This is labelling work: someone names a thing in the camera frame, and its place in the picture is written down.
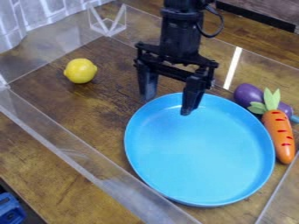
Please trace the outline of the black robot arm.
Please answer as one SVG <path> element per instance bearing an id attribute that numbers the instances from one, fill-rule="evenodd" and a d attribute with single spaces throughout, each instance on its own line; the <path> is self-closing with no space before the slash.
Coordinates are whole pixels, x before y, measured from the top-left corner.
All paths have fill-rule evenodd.
<path id="1" fill-rule="evenodd" d="M 203 30 L 205 10 L 223 19 L 211 8 L 214 2 L 215 0 L 163 0 L 161 43 L 135 44 L 140 95 L 147 102 L 155 98 L 161 75 L 183 81 L 183 116 L 199 107 L 205 91 L 213 87 L 214 71 L 219 67 L 215 60 L 199 54 L 202 36 L 214 38 L 223 29 L 221 25 L 214 34 Z"/>

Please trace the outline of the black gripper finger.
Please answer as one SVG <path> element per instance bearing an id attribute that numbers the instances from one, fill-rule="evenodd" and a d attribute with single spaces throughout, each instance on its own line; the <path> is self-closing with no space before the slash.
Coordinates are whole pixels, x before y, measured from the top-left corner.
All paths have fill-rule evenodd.
<path id="1" fill-rule="evenodd" d="M 146 102 L 151 101 L 157 95 L 159 75 L 146 64 L 136 64 L 136 78 L 139 84 L 139 93 Z"/>
<path id="2" fill-rule="evenodd" d="M 190 76 L 182 92 L 182 115 L 189 116 L 199 107 L 202 97 L 207 89 L 211 88 L 211 79 L 207 76 Z"/>

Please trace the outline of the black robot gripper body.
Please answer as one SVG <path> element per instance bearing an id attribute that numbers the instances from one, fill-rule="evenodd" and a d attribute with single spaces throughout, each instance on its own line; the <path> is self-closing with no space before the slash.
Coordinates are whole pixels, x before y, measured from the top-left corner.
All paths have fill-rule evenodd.
<path id="1" fill-rule="evenodd" d="M 207 76 L 210 86 L 214 70 L 219 63 L 199 54 L 202 36 L 215 37 L 203 31 L 203 8 L 163 8 L 163 22 L 159 45 L 144 42 L 135 44 L 136 64 L 148 65 L 158 75 L 187 81 L 193 75 Z"/>

